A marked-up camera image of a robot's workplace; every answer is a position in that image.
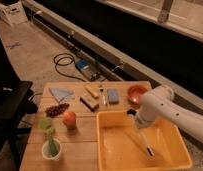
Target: wooden tabletop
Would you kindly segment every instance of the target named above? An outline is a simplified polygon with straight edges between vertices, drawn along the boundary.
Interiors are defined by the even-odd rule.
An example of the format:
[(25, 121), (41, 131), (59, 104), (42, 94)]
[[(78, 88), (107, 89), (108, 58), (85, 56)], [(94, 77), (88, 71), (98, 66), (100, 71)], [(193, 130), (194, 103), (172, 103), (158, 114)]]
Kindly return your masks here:
[[(97, 100), (99, 109), (91, 112), (83, 103), (80, 102), (80, 96), (88, 93), (84, 86), (90, 85), (99, 95), (99, 84), (102, 84), (104, 90), (107, 88), (116, 88), (119, 94), (119, 104), (103, 104), (102, 98)], [(97, 171), (97, 135), (96, 135), (96, 113), (99, 111), (118, 111), (127, 110), (133, 106), (127, 100), (127, 89), (132, 85), (142, 85), (151, 89), (150, 83), (141, 82), (53, 82), (47, 83), (41, 98), (36, 118), (28, 139), (28, 144), (20, 166), (21, 171)], [(67, 110), (74, 111), (77, 115), (77, 129), (68, 131), (62, 122), (62, 115), (53, 118), (55, 128), (54, 137), (57, 138), (63, 147), (63, 153), (60, 161), (47, 161), (43, 159), (41, 148), (46, 141), (44, 133), (38, 128), (39, 119), (46, 116), (45, 110), (50, 106), (57, 105), (55, 98), (50, 93), (49, 88), (67, 88), (74, 92), (74, 98), (68, 101)]]

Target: red bowl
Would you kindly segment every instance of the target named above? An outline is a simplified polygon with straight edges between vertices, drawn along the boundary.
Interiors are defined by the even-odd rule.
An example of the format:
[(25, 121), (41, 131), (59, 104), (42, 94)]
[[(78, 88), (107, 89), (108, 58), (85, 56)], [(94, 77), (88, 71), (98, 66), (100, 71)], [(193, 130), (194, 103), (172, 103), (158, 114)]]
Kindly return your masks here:
[(131, 86), (127, 90), (128, 100), (134, 104), (140, 105), (141, 104), (141, 96), (148, 91), (145, 87), (141, 85), (134, 85)]

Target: black cable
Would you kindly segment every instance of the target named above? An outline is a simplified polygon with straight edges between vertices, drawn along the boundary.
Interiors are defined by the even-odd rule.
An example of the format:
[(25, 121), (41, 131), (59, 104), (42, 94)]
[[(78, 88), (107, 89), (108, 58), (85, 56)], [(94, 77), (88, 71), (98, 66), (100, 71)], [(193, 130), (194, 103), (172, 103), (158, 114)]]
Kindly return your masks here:
[[(70, 61), (68, 63), (60, 63), (62, 60), (65, 60), (65, 59), (69, 59)], [(62, 75), (64, 77), (73, 78), (73, 79), (77, 79), (77, 80), (85, 82), (85, 80), (82, 79), (82, 78), (75, 77), (75, 76), (72, 76), (72, 75), (68, 75), (68, 74), (62, 73), (62, 72), (60, 72), (58, 70), (58, 66), (68, 66), (68, 65), (70, 65), (72, 63), (74, 63), (74, 65), (75, 65), (75, 59), (74, 59), (73, 55), (71, 55), (69, 53), (60, 53), (60, 54), (54, 56), (53, 62), (55, 64), (55, 70), (56, 70), (56, 72), (59, 73), (60, 75)]]
[(32, 95), (32, 96), (29, 98), (29, 100), (32, 101), (35, 96), (39, 96), (39, 95), (42, 95), (42, 93), (35, 93), (34, 95)]
[(33, 126), (33, 124), (32, 124), (32, 123), (27, 122), (27, 121), (24, 121), (24, 120), (21, 120), (20, 122), (24, 122), (24, 123), (25, 123), (25, 124), (27, 124), (27, 125)]

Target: yellow tray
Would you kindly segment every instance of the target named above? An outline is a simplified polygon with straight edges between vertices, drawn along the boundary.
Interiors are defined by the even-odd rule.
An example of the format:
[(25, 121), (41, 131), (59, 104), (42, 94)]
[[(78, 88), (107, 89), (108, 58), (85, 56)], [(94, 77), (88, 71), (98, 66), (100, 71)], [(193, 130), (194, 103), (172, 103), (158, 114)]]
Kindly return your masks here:
[(148, 154), (138, 129), (125, 111), (99, 112), (97, 135), (100, 171), (176, 170), (192, 167), (192, 160), (174, 124), (157, 118), (143, 132), (154, 156)]

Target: apple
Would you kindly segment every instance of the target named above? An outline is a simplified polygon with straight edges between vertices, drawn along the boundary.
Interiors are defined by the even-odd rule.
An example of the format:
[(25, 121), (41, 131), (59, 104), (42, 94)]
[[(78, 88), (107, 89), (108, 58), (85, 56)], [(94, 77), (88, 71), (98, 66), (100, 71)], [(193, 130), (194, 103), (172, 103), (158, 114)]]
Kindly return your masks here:
[(67, 126), (67, 129), (72, 130), (76, 128), (76, 114), (72, 111), (65, 111), (63, 113), (62, 122)]

